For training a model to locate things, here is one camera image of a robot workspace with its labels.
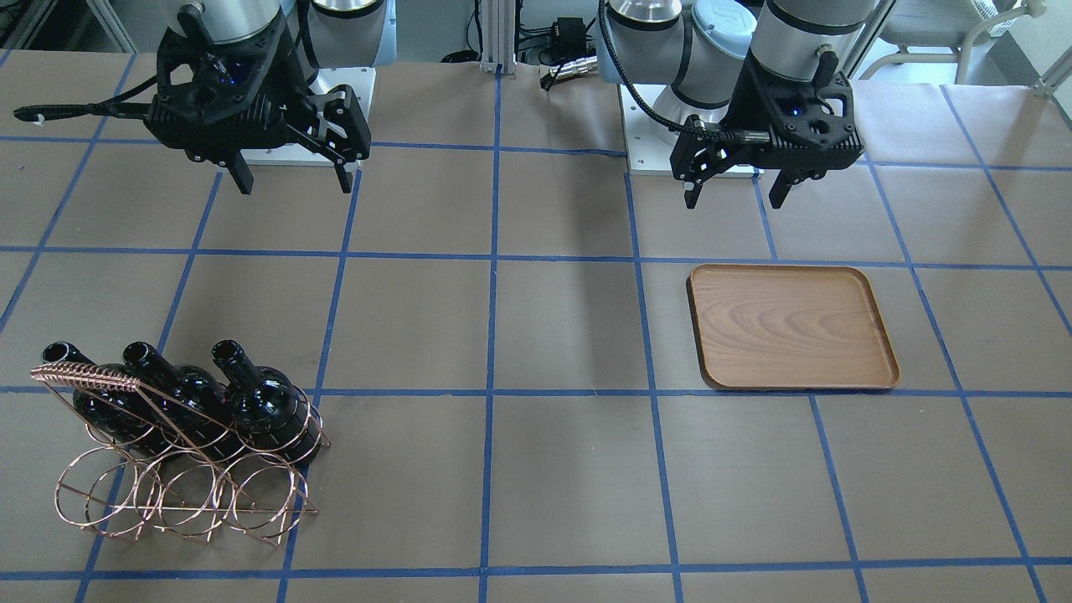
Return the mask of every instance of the white mounting plate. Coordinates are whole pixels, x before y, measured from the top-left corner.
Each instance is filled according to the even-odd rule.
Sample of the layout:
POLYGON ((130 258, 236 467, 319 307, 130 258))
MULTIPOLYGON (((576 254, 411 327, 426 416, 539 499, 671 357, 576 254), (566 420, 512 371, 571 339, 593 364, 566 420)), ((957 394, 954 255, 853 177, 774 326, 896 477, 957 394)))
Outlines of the white mounting plate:
MULTIPOLYGON (((655 99, 666 86, 657 84, 635 85, 640 98, 649 105, 655 104, 655 99)), ((617 98, 622 102, 622 123, 625 127, 625 147, 629 151, 629 173, 638 176, 670 176, 670 151, 673 147, 664 143, 658 136, 662 128, 652 121, 640 111, 625 86, 619 86, 617 98)), ((734 165, 716 178, 751 178, 762 174, 749 165, 734 165)))
MULTIPOLYGON (((353 67, 344 69, 322 69, 317 76, 318 85, 325 86, 324 90, 314 92, 323 93, 340 84, 349 84, 357 94, 357 103, 364 113, 364 118, 369 119, 372 108, 372 91, 376 84, 376 70, 371 67, 353 67)), ((245 149, 242 157, 250 165, 317 165, 330 167, 331 162, 322 156, 316 155, 301 145, 289 144, 278 149, 245 149)), ((361 166, 360 161, 346 165, 347 172, 354 172, 361 166)))

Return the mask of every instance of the wooden tray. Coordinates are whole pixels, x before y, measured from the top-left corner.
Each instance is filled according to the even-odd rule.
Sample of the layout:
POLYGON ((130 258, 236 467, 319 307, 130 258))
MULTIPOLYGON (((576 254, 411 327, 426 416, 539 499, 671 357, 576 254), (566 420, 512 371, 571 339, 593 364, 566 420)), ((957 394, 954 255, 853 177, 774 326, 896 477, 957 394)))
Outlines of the wooden tray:
POLYGON ((900 379, 867 277, 704 264, 688 281, 701 365, 734 389, 889 389, 900 379))

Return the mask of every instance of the cable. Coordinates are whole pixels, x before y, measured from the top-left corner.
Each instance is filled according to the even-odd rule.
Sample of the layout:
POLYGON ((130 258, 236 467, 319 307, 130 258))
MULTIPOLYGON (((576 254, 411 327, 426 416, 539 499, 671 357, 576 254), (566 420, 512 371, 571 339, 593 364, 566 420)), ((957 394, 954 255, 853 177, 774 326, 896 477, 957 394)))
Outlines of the cable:
MULTIPOLYGON (((476 21, 476 42, 480 48, 480 57, 483 57, 483 26, 480 25, 480 0, 473 0, 473 20, 476 21)), ((468 42, 468 29, 465 29, 465 41, 468 42)))
POLYGON ((89 103, 85 105, 30 105, 19 107, 13 113, 16 119, 29 122, 36 122, 39 120, 53 121, 56 119, 70 119, 72 117, 81 117, 84 115, 140 119, 145 117, 145 111, 148 108, 148 105, 124 103, 123 101, 145 92, 155 83, 157 76, 153 75, 149 79, 146 79, 130 90, 99 103, 89 103))
MULTIPOLYGON (((595 25, 595 23, 596 23, 596 17, 592 17, 592 20, 589 21, 589 25, 584 27, 585 46, 587 46, 589 42, 589 31, 592 30, 592 26, 595 25)), ((550 92, 551 88, 559 82, 559 75, 562 73, 562 68, 566 67, 566 63, 568 62, 569 62, 569 57, 563 57, 562 61, 559 62, 559 69, 554 71, 554 75, 551 76, 551 79, 548 80, 547 83, 540 82, 540 88, 542 88, 547 92, 550 92)))
POLYGON ((681 132, 683 134, 689 134, 715 143, 743 143, 744 141, 740 134, 728 130, 712 131, 678 123, 676 121, 655 113, 655 109, 644 102, 640 92, 637 91, 636 86, 634 86, 629 77, 625 75, 625 68, 622 67, 622 61, 619 59, 617 53, 614 52, 614 42, 610 39, 610 28, 607 25, 608 2, 609 0, 599 0, 599 9, 596 14, 599 19, 599 30, 602 32, 604 44, 607 45, 607 53, 610 55, 611 62, 614 63, 614 69, 617 71, 619 77, 622 78, 622 83, 625 85, 626 90, 629 91, 629 95, 632 97, 632 100, 636 101, 637 106, 640 107, 640 111, 644 112, 647 117, 651 117, 656 123, 665 127, 671 132, 681 132))

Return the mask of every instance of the blue grid line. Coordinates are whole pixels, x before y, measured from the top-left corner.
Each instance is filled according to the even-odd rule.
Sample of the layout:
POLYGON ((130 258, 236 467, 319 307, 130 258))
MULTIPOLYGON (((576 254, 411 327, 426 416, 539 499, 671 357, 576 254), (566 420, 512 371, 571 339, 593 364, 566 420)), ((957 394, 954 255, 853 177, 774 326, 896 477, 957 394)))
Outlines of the blue grid line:
MULTIPOLYGON (((354 231, 354 219, 357 216, 357 204, 360 197, 361 191, 361 176, 360 171, 354 176, 354 185, 349 195, 349 209, 346 214, 346 223, 343 226, 342 244, 339 249, 339 253, 336 255, 339 258, 339 265, 336 269, 336 280, 334 285, 331 290, 331 304, 328 307, 328 318, 327 324, 324 327, 324 342, 321 345, 321 359, 316 368, 316 393, 313 395, 313 407, 319 408, 321 399, 323 397, 322 392, 324 391, 324 379, 328 370, 328 357, 331 353, 331 339, 334 336, 334 321, 339 313, 339 299, 342 297, 342 284, 346 275, 346 252, 349 251, 351 236, 354 231)), ((307 465, 301 469, 302 477, 309 475, 309 466, 307 465)), ((296 508, 301 509, 303 500, 298 500, 296 508)), ((287 534, 286 539, 286 550, 283 554, 283 565, 282 565, 282 576, 279 579, 279 589, 276 592, 277 603, 285 603, 287 589, 289 588, 289 576, 291 568, 294 564, 294 553, 298 545, 298 531, 301 525, 298 524, 294 526, 294 529, 287 534)))
MULTIPOLYGON (((0 142, 26 142, 26 143, 88 143, 92 138, 79 137, 79 136, 25 136, 15 134, 0 134, 0 142)), ((160 145, 161 143, 155 138, 98 138, 98 144, 103 145, 160 145)), ((476 150, 476 151, 494 151, 495 147, 492 145, 458 145, 458 144, 440 144, 440 143, 398 143, 398 142, 374 142, 372 143, 374 147, 386 147, 386 148, 410 148, 410 149, 438 149, 438 150, 476 150)), ((520 153, 546 153, 546 155, 567 155, 567 156, 583 156, 583 155, 597 155, 606 157, 628 157, 626 151, 613 150, 613 149, 554 149, 554 148, 544 148, 544 147, 500 147, 503 152, 520 152, 520 153)), ((857 161, 858 165, 877 165, 881 167, 927 167, 935 170, 980 170, 979 165, 962 165, 957 163, 928 163, 928 162, 912 162, 912 161, 879 161, 869 159, 860 159, 857 161)), ((995 171, 1006 171, 1006 172, 1072 172, 1072 166, 1061 167, 1061 166, 1031 166, 1031 165, 987 165, 989 170, 995 171)))
POLYGON ((927 170, 979 170, 979 165, 961 163, 929 163, 914 161, 879 161, 874 159, 861 159, 857 161, 860 165, 875 165, 877 167, 925 167, 927 170))
POLYGON ((488 281, 488 379, 485 385, 483 473, 480 480, 480 579, 477 601, 488 602, 488 572, 491 564, 491 476, 492 444, 495 418, 495 314, 498 295, 498 202, 503 144, 503 70, 495 70, 495 150, 492 156, 491 181, 491 269, 488 281))
MULTIPOLYGON (((131 74, 131 69, 134 67, 134 55, 131 55, 130 59, 126 61, 126 67, 123 69, 122 75, 119 76, 119 83, 116 85, 115 93, 119 94, 122 91, 123 84, 131 74)), ((63 212, 63 208, 66 207, 68 202, 71 200, 71 194, 74 192, 75 187, 78 185, 78 178, 81 177, 83 171, 86 168, 86 164, 89 163, 89 156, 92 155, 93 148, 96 145, 96 139, 101 137, 101 132, 104 131, 104 126, 108 122, 108 118, 104 117, 101 122, 96 124, 96 130, 93 131, 93 138, 89 142, 89 146, 86 148, 86 155, 83 156, 81 162, 78 164, 77 171, 75 171, 74 176, 71 178, 71 185, 68 186, 68 190, 63 193, 63 200, 60 201, 59 207, 56 208, 56 214, 53 215, 51 221, 48 222, 48 227, 45 229, 45 234, 41 237, 40 247, 44 249, 45 245, 48 242, 48 237, 51 236, 53 230, 59 222, 60 214, 63 212)), ((27 274, 24 278, 29 277, 29 273, 33 269, 33 264, 35 260, 41 258, 41 251, 34 253, 33 260, 30 261, 30 266, 27 267, 27 274)), ((15 295, 12 296, 11 307, 15 305, 15 295)), ((3 330, 3 326, 6 323, 6 319, 0 322, 0 332, 3 330)), ((111 480, 111 488, 108 491, 108 505, 110 506, 116 497, 119 496, 119 486, 122 483, 123 469, 121 468, 116 472, 115 477, 111 480)), ((108 521, 104 521, 102 525, 103 529, 107 529, 108 521)), ((81 580, 78 583, 78 591, 75 593, 75 603, 84 603, 86 600, 86 591, 89 589, 90 573, 96 565, 96 558, 101 554, 101 546, 104 544, 104 536, 96 534, 93 538, 93 545, 89 549, 89 558, 86 560, 86 568, 83 572, 81 580)))
MULTIPOLYGON (((773 240, 768 240, 769 247, 773 246, 773 240)), ((39 248, 28 245, 0 245, 0 252, 28 253, 34 252, 39 248)), ((190 252, 188 248, 180 247, 73 247, 73 246, 45 246, 42 253, 111 253, 132 255, 185 255, 190 252)), ((314 250, 314 249, 222 249, 222 248, 198 248, 197 255, 236 255, 236 256, 270 256, 270 258, 338 258, 337 251, 314 250)), ((487 262, 492 259, 487 253, 438 253, 438 252, 408 252, 408 251, 347 251, 347 258, 384 259, 384 260, 450 260, 467 262, 487 262)), ((635 259, 625 255, 538 255, 538 254, 498 254, 497 260, 503 262, 592 262, 592 263, 619 263, 631 264, 635 259)), ((643 264, 744 264, 744 265, 768 265, 777 264, 785 266, 855 266, 863 268, 907 268, 907 262, 875 262, 854 260, 785 260, 764 258, 669 258, 669 256, 641 256, 643 264)), ((1058 264, 957 264, 926 262, 913 263, 915 268, 932 268, 943 270, 1014 270, 1014 271, 1072 271, 1072 266, 1058 264)))
POLYGON ((997 170, 999 172, 1072 172, 1072 167, 1057 167, 1057 166, 1036 166, 1031 167, 1029 165, 987 165, 989 170, 997 170))
POLYGON ((99 142, 105 145, 162 145, 155 138, 101 138, 99 142))
POLYGON ((1024 232, 1021 230, 1019 224, 1016 223, 1016 218, 1013 217, 1012 209, 1009 208, 1009 204, 1006 203, 1004 195, 1001 194, 1001 189, 998 188, 997 181, 994 180, 994 174, 991 173, 989 166, 986 165, 986 161, 983 159, 982 153, 979 152, 979 147, 971 138, 971 134, 968 132, 968 128, 964 124, 964 120, 961 119, 961 114, 956 111, 956 107, 953 106, 953 99, 950 98, 949 91, 944 86, 941 87, 941 93, 942 97, 946 98, 946 104, 948 104, 950 111, 953 112, 953 117, 956 118, 956 124, 961 127, 961 132, 964 134, 964 137, 967 138, 968 145, 971 146, 971 151, 976 153, 976 159, 979 160, 979 164, 983 167, 983 174, 986 175, 986 180, 991 183, 994 194, 997 195, 998 203, 1001 204, 1001 209, 1009 219, 1009 224, 1012 225, 1012 230, 1016 233, 1016 238, 1019 239, 1019 244, 1024 247, 1024 251, 1027 253, 1027 259, 1031 261, 1031 266, 1033 266, 1038 273, 1039 280, 1042 281, 1042 286, 1046 290, 1046 295, 1049 296, 1049 300, 1057 310, 1057 315, 1060 317, 1061 322, 1064 323, 1064 329, 1069 332, 1069 335, 1072 335, 1072 323, 1069 322, 1068 314, 1064 313, 1060 302, 1057 300, 1057 295, 1054 294, 1054 289, 1049 286, 1049 281, 1046 279, 1046 275, 1043 274, 1042 268, 1039 267, 1039 261, 1036 259, 1034 252, 1031 251, 1031 246, 1027 244, 1027 237, 1024 236, 1024 232))
POLYGON ((647 371, 647 396, 652 407, 652 429, 655 436, 655 460, 659 472, 659 490, 662 497, 662 515, 666 521, 667 544, 670 553, 670 567, 673 578, 674 601, 684 603, 685 592, 681 584, 681 572, 676 570, 678 532, 673 523, 673 504, 670 500, 670 482, 667 477, 666 448, 662 445, 662 421, 659 414, 659 398, 656 394, 655 358, 652 353, 652 335, 647 322, 647 297, 644 293, 644 269, 640 262, 640 234, 637 229, 637 208, 632 198, 632 179, 628 171, 625 175, 625 201, 629 210, 629 236, 632 242, 632 267, 637 279, 637 303, 640 310, 640 333, 644 341, 644 367, 647 371))
POLYGON ((1001 503, 1001 511, 1004 512, 1006 519, 1009 521, 1009 529, 1012 530, 1013 540, 1016 541, 1016 548, 1019 549, 1023 564, 1027 565, 1027 574, 1031 578, 1031 585, 1034 586, 1034 592, 1038 594, 1040 603, 1046 603, 1046 594, 1042 590, 1042 583, 1039 582, 1039 573, 1034 570, 1034 564, 1031 562, 1030 554, 1027 551, 1027 543, 1024 541, 1024 534, 1021 533, 1019 527, 1016 524, 1016 517, 1013 515, 1012 504, 1009 503, 1009 499, 1006 497, 1004 489, 1001 487, 1001 481, 998 479, 998 472, 994 468, 994 461, 991 459, 991 453, 986 450, 986 443, 983 442, 983 432, 976 422, 976 414, 971 411, 971 402, 968 401, 966 396, 962 396, 961 405, 964 407, 964 414, 968 417, 968 425, 971 426, 971 435, 974 437, 979 452, 983 456, 983 465, 986 466, 986 473, 989 474, 994 489, 997 491, 998 501, 1001 503))
POLYGON ((759 175, 751 177, 751 190, 756 193, 759 204, 759 219, 763 222, 763 234, 766 235, 766 248, 771 251, 771 261, 778 261, 778 250, 774 247, 774 233, 771 232, 771 221, 766 215, 766 204, 763 203, 763 191, 759 189, 759 175))
POLYGON ((223 180, 223 174, 217 173, 215 178, 212 180, 212 187, 209 189, 208 200, 205 202, 205 210, 202 211, 200 221, 197 222, 197 232, 194 234, 194 239, 190 244, 190 249, 187 250, 187 263, 182 267, 182 276, 179 277, 179 284, 175 289, 175 297, 172 298, 172 307, 167 310, 167 319, 164 321, 164 329, 160 334, 160 341, 157 343, 158 350, 163 350, 167 345, 167 339, 172 335, 172 326, 175 324, 175 315, 179 311, 179 303, 182 302, 182 293, 187 289, 187 281, 190 280, 190 273, 194 267, 194 260, 197 259, 197 247, 200 245, 202 236, 205 235, 205 226, 208 224, 209 215, 212 214, 212 205, 215 203, 215 196, 220 192, 220 182, 223 180))
POLYGON ((860 590, 861 603, 868 603, 867 585, 864 583, 864 572, 860 565, 860 554, 857 551, 857 541, 852 538, 852 526, 849 523, 849 511, 845 505, 845 497, 842 496, 842 485, 837 480, 837 468, 834 466, 834 453, 830 450, 830 440, 827 438, 827 427, 822 423, 822 413, 819 411, 819 402, 815 395, 808 396, 812 405, 812 416, 815 418, 815 428, 819 432, 819 444, 822 446, 822 456, 827 461, 827 472, 830 474, 830 486, 834 490, 834 501, 837 503, 837 514, 842 518, 842 529, 845 531, 845 545, 849 549, 849 560, 852 573, 857 576, 857 588, 860 590))
POLYGON ((285 249, 200 249, 199 255, 245 255, 271 258, 338 258, 338 251, 285 250, 285 249))
MULTIPOLYGON (((952 103, 949 101, 948 95, 946 97, 946 99, 947 102, 950 104, 950 107, 952 107, 952 103)), ((954 116, 957 118, 957 121, 959 122, 959 116, 956 115, 955 111, 954 111, 954 116)), ((976 438, 976 443, 979 447, 980 455, 982 456, 984 465, 987 467, 987 472, 991 475, 991 482, 994 486, 995 492, 998 496, 998 500, 1001 502, 1002 511, 1006 514, 1006 519, 1008 520, 1009 528, 1010 530, 1012 530, 1013 539, 1016 541, 1016 546, 1019 549, 1023 563, 1027 567, 1028 575, 1031 578, 1031 584, 1034 586, 1034 591, 1039 598, 1039 602, 1047 603, 1046 595, 1042 591, 1041 583, 1039 583, 1038 574, 1034 571, 1034 567, 1030 562, 1030 557, 1027 551, 1027 547, 1024 544, 1023 535, 1019 533, 1019 530, 1016 526, 1016 519, 1013 516, 1012 506, 1009 505, 1008 499, 1004 496, 1004 490, 1001 487, 1001 482, 1000 480, 998 480, 997 473, 993 470, 993 464, 991 462, 989 453, 986 450, 986 444, 983 442, 982 433, 979 431, 978 426, 976 425, 974 416, 971 413, 971 407, 968 403, 968 397, 964 393, 964 385, 962 384, 961 378, 956 372, 956 367, 953 365, 953 356, 950 354, 949 345, 946 343, 946 339, 942 336, 941 328, 938 326, 938 319, 935 315, 934 309, 930 306, 930 300, 927 298, 927 294, 923 290, 923 282, 922 280, 920 280, 920 276, 915 270, 915 265, 912 263, 911 254, 908 251, 908 245, 905 242, 905 238, 900 232, 900 226, 897 224, 897 219, 893 214, 893 207, 890 205, 890 200, 885 194, 885 188, 882 186, 882 182, 878 177, 878 172, 876 171, 875 166, 870 165, 869 170, 872 172, 872 177, 875 180, 875 186, 878 189, 879 197, 882 200, 882 204, 885 207, 887 215, 890 218, 890 223, 893 225, 893 232, 894 235, 896 235, 897 237, 897 244, 900 245, 900 249, 905 254, 905 261, 908 263, 909 271, 911 273, 912 280, 915 283, 915 289, 920 294, 920 300, 923 303, 923 309, 927 314, 927 320, 930 322, 930 328, 934 330, 935 337, 938 339, 938 345, 939 348, 941 348, 942 357, 944 358, 946 365, 949 368, 950 377, 952 377, 953 379, 953 385, 957 391, 958 398, 961 399, 961 403, 964 408, 966 417, 971 426, 972 435, 976 438)))
MULTIPOLYGON (((1072 567, 1072 557, 1032 557, 1036 565, 1072 567)), ((866 559, 863 570, 924 568, 1016 568, 1019 557, 965 557, 927 559, 866 559)), ((315 578, 396 578, 396 577, 477 577, 489 576, 563 576, 623 574, 683 574, 824 572, 852 570, 851 561, 787 561, 753 563, 668 563, 642 565, 493 565, 490 568, 323 568, 292 570, 288 579, 315 578)), ((78 579, 81 571, 0 572, 0 582, 55 582, 78 579)), ((92 580, 176 580, 176 579, 280 579, 282 570, 95 570, 92 580)))
MULTIPOLYGON (((98 126, 98 132, 104 128, 105 119, 107 118, 102 119, 101 124, 98 126)), ((41 260, 41 254, 44 250, 45 244, 47 244, 48 238, 53 236, 53 231, 56 229, 56 224, 59 223, 60 215, 63 214, 63 209, 66 207, 68 202, 71 201, 71 194, 74 192, 74 188, 78 185, 78 179, 81 177, 81 173, 86 168, 86 164, 89 163, 89 156, 92 152, 93 143, 90 143, 86 147, 86 152, 81 156, 81 161, 78 162, 78 167, 75 168, 74 176, 71 177, 71 183, 68 185, 66 191, 64 191, 59 205, 56 207, 56 211, 48 221, 48 225, 45 227, 44 234, 41 235, 41 240, 34 248, 33 255, 30 258, 30 262, 27 264, 26 270, 23 271, 23 278, 19 279, 18 284, 15 285, 15 291, 12 293, 11 299, 8 302, 8 307, 4 309, 3 314, 0 314, 0 333, 3 333, 4 327, 8 325, 8 321, 15 311, 15 306, 18 304, 19 297, 21 297, 23 291, 26 290, 26 283, 29 282, 30 275, 33 274, 33 269, 38 266, 38 261, 41 260)))
POLYGON ((405 251, 348 251, 346 256, 370 260, 458 260, 463 262, 487 262, 492 259, 487 253, 411 253, 405 251))
MULTIPOLYGON (((68 388, 59 387, 60 392, 68 388)), ((38 385, 0 385, 0 394, 47 394, 48 389, 38 385)), ((488 394, 487 389, 347 389, 339 387, 324 387, 321 389, 307 388, 307 394, 331 396, 331 397, 465 397, 479 398, 488 394)), ((650 396, 650 389, 492 389, 495 396, 526 397, 526 398, 549 398, 549 397, 641 397, 650 396)), ((919 398, 1031 398, 1031 399, 1072 399, 1072 392, 1029 392, 1029 391, 992 391, 992 389, 656 389, 655 394, 660 398, 665 397, 730 397, 730 398, 751 398, 751 397, 800 397, 807 395, 815 396, 882 396, 882 397, 919 397, 919 398)))
POLYGON ((631 264, 632 258, 624 255, 500 255, 504 262, 589 262, 608 264, 631 264))
POLYGON ((485 150, 494 151, 494 145, 447 145, 440 143, 388 143, 374 142, 373 147, 388 147, 397 149, 440 149, 440 150, 485 150))
POLYGON ((504 152, 535 152, 544 155, 599 155, 604 157, 628 157, 625 151, 616 151, 610 149, 548 149, 539 147, 502 147, 504 152))
MULTIPOLYGON (((92 137, 83 138, 75 136, 12 136, 12 135, 0 136, 0 141, 3 141, 5 143, 73 143, 79 145, 85 145, 89 144, 90 142, 94 142, 92 137)), ((98 138, 95 142, 100 143, 101 139, 98 138)))

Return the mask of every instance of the dark glass bottle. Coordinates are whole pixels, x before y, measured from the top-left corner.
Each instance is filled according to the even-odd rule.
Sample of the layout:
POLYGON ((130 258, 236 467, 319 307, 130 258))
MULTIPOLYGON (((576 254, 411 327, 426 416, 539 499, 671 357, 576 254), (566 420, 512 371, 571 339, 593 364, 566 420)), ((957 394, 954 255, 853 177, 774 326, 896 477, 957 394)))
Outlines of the dark glass bottle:
MULTIPOLYGON (((135 377, 178 400, 176 405, 161 398, 158 403, 175 426, 210 459, 222 461, 236 456, 242 442, 233 431, 190 411, 193 409, 223 425, 230 425, 230 411, 223 402, 223 386, 205 369, 192 365, 173 366, 144 341, 135 341, 123 350, 123 363, 135 377)), ((176 443, 189 446, 181 438, 176 443)))
POLYGON ((212 362, 227 377, 235 428, 253 447, 306 465, 319 452, 319 428, 307 421, 309 405, 281 371, 253 366, 242 347, 226 339, 212 347, 212 362))
MULTIPOLYGON (((77 348, 66 341, 57 341, 45 348, 41 353, 41 359, 46 363, 65 362, 96 366, 96 363, 87 358, 77 348)), ((122 365, 101 366, 118 370, 124 374, 126 373, 122 365)), ((164 430, 154 426, 157 417, 152 409, 149 408, 149 405, 140 396, 129 392, 110 392, 107 389, 92 389, 91 393, 93 395, 75 389, 74 395, 71 397, 75 411, 90 425, 105 432, 119 443, 133 442, 130 446, 147 457, 161 455, 170 447, 164 438, 164 430), (93 396, 98 396, 106 401, 102 402, 93 396), (120 409, 131 412, 136 416, 131 416, 120 409)))

